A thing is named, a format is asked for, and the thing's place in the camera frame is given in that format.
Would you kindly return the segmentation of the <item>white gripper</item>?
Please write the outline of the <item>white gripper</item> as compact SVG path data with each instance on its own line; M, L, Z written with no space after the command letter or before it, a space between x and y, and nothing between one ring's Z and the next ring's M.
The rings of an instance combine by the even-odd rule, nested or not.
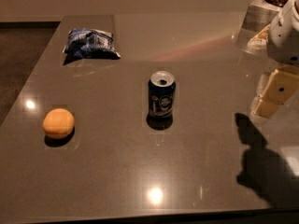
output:
M265 48L268 56L286 63L259 80L251 111L271 118L299 89L299 0L288 0L280 12L248 42L249 48Z

